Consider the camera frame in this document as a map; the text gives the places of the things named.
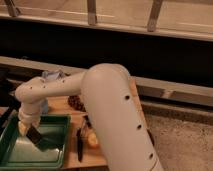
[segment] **wooden cutting board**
hole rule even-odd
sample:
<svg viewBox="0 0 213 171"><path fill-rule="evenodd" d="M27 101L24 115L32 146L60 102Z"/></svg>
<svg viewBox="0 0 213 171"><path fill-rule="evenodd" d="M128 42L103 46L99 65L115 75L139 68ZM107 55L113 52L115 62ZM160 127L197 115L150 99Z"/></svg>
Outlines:
<svg viewBox="0 0 213 171"><path fill-rule="evenodd" d="M147 126L134 79L131 80L130 88L134 98L135 105L141 114L141 118L145 126ZM72 107L68 105L67 100L68 100L67 96L48 98L50 114L71 115L71 127L69 130L68 145L66 149L65 162L63 168L70 169L81 167L106 166L107 162L101 152L101 149L90 148L87 145L86 141L84 141L83 160L82 162L78 161L76 150L76 131L81 126L82 116L84 116L85 113L74 110Z"/></svg>

